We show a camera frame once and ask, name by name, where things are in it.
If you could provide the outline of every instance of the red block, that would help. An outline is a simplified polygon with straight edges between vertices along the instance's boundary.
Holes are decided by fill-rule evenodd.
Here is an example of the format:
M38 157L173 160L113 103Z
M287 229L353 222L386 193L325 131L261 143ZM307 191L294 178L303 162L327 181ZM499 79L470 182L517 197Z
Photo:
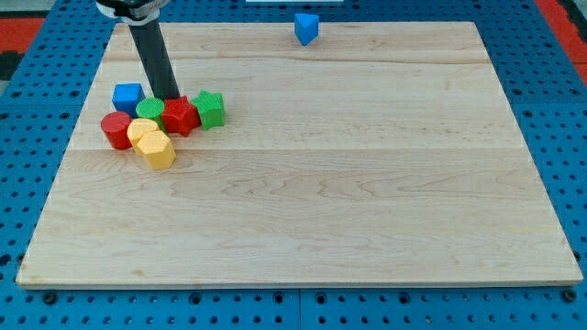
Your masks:
M122 111L110 113L102 119L100 126L112 148L124 150L132 147L127 137L127 129L131 121L130 115Z
M187 100L187 96L165 100L165 110L161 119L167 132L179 133L184 137L189 136L192 129L202 125L198 110Z

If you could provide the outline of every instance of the yellow hexagonal prism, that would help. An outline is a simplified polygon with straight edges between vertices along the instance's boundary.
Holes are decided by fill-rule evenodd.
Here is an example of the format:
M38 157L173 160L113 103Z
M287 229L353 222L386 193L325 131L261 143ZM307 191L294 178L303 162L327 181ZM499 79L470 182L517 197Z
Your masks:
M175 160L172 141L160 130L143 134L137 148L142 158L154 170L168 169Z

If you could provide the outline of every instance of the red cylinder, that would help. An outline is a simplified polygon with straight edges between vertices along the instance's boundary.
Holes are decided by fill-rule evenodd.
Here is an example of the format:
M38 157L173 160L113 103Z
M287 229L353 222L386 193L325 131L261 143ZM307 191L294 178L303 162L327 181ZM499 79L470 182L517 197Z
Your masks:
M112 148L124 150L132 147L127 137L127 129L131 121L130 115L122 111L110 113L102 119L102 130Z

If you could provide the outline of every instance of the toy block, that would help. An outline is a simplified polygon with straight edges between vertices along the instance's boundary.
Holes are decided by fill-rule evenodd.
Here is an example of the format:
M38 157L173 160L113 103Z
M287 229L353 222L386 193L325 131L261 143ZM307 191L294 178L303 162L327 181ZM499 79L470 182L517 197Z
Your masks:
M102 118L100 127L112 148L124 150L131 147L127 137L127 129L131 120L130 115L122 111L110 113Z
M144 98L140 83L119 83L114 88L112 104L117 111L124 111L131 118L136 118L137 105Z
M146 98L137 104L138 117L154 120L159 125L160 130L167 132L161 119L163 110L165 110L165 103L156 97Z
M159 130L159 125L157 125L157 123L154 120L145 118L133 119L130 125L128 125L128 140L130 141L132 148L139 156L142 156L140 153L140 149L137 146L138 142L140 141L140 138L142 138L143 135L149 132L154 132L157 130Z
M142 158L154 170L168 169L175 160L172 141L159 130L145 133L137 146Z
M165 100L165 110L161 119L168 133L179 133L184 137L189 136L192 129L201 125L197 109L188 102L187 96Z
M204 130L225 124L224 101L221 93L201 91L192 104L197 108Z
M295 14L293 17L293 30L302 46L306 46L318 36L318 24L320 17L310 14Z

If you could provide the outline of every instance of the red hexagonal prism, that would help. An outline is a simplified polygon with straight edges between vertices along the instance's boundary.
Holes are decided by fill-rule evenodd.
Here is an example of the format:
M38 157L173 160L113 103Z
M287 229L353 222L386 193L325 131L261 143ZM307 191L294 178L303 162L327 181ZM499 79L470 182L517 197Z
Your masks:
M165 100L165 110L161 119L168 133L179 133L184 137L189 136L192 129L201 125L198 111L187 100L187 96Z

